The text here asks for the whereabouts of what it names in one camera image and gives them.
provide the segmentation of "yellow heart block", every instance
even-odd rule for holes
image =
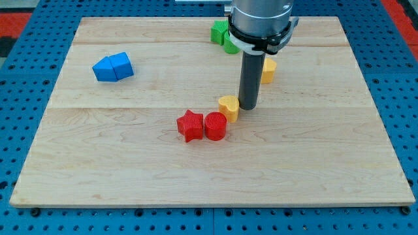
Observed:
[[[261,75],[261,83],[272,83],[274,79],[274,71],[276,71],[277,63],[271,58],[266,58],[263,65],[263,75]]]
[[[219,112],[225,115],[228,122],[234,123],[238,119],[240,102],[234,95],[226,95],[218,100]]]

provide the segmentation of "blue block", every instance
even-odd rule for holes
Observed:
[[[93,72],[100,82],[117,82],[116,73],[110,63],[109,57],[104,57],[93,66]]]
[[[133,75],[131,62],[129,61],[128,55],[125,52],[109,56],[109,59],[118,80]]]

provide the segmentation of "wooden board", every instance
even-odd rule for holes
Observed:
[[[337,18],[301,18],[225,139],[178,134],[238,93],[214,18],[84,18],[10,203],[31,208],[395,206],[415,201]],[[127,52],[135,75],[91,70]]]

